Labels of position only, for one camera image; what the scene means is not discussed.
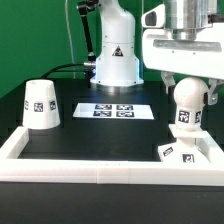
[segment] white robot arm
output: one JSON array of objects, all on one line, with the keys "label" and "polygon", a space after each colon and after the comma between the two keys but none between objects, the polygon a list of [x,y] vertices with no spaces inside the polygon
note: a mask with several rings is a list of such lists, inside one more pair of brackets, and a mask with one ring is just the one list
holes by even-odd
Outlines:
[{"label": "white robot arm", "polygon": [[164,0],[142,16],[146,67],[161,70],[167,87],[175,73],[209,78],[209,105],[224,84],[224,17],[217,9],[217,0]]},{"label": "white robot arm", "polygon": [[92,0],[90,5],[99,8],[102,26],[102,52],[96,59],[91,86],[109,92],[126,92],[141,86],[139,60],[134,54],[134,17],[120,7],[118,0]]}]

